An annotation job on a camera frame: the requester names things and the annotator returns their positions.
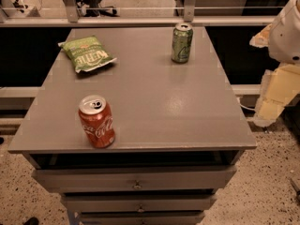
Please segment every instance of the snack bag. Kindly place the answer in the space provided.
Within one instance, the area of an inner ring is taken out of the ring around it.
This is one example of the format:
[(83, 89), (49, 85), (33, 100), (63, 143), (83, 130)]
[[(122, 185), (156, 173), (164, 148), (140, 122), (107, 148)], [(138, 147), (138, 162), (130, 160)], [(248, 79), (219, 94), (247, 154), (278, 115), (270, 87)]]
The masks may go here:
[(96, 37), (76, 39), (58, 45), (71, 59), (77, 73), (91, 71), (116, 60), (104, 50)]

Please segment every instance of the table top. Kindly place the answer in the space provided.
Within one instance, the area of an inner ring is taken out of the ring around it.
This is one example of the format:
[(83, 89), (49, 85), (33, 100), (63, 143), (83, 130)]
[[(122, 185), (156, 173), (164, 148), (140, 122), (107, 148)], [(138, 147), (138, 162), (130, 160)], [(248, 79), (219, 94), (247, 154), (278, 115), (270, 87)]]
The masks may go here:
[[(245, 116), (203, 27), (194, 27), (186, 64), (171, 59), (171, 26), (73, 29), (67, 40), (89, 36), (96, 36), (117, 61), (77, 74), (67, 55), (60, 52), (9, 152), (255, 148)], [(116, 138), (105, 149), (93, 148), (78, 116), (80, 101), (94, 94), (105, 97), (112, 108)]]

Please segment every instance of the coca-cola can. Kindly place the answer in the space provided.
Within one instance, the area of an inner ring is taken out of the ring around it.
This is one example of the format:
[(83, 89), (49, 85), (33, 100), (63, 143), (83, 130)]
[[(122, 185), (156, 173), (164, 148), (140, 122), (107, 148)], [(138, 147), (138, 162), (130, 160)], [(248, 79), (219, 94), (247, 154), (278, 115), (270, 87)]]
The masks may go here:
[(104, 97), (85, 97), (79, 104), (78, 114), (82, 128), (94, 147), (103, 148), (113, 143), (113, 117), (110, 105)]

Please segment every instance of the gray drawer cabinet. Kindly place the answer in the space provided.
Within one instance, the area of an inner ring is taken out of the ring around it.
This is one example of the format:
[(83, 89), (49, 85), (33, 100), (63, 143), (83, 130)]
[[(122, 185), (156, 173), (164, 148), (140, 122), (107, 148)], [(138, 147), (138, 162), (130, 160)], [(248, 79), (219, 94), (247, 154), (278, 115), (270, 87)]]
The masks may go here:
[(50, 192), (224, 188), (234, 166), (39, 170), (33, 177)]
[(236, 172), (234, 165), (140, 166), (36, 170), (33, 177), (60, 193), (67, 210), (86, 224), (192, 225)]
[[(195, 25), (189, 61), (171, 59), (173, 25), (72, 29), (96, 36), (117, 61), (74, 72), (60, 52), (9, 152), (59, 193), (78, 225), (195, 225), (256, 147), (204, 27)], [(78, 117), (80, 101), (104, 96), (115, 140), (95, 149)]]
[(154, 211), (197, 211), (207, 210), (214, 202), (213, 195), (117, 195), (72, 196), (64, 197), (62, 204), (70, 211), (78, 213), (132, 212), (147, 213)]
[(200, 212), (80, 215), (83, 224), (95, 225), (191, 225), (201, 222), (203, 218), (204, 213)]

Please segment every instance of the chip bag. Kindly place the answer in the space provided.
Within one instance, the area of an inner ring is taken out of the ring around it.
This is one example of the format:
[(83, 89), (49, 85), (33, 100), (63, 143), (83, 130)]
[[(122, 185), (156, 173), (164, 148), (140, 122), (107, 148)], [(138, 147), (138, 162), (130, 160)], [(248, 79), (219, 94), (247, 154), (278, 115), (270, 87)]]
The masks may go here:
[(116, 58), (111, 57), (94, 36), (58, 44), (71, 59), (75, 71), (91, 71), (103, 67)]

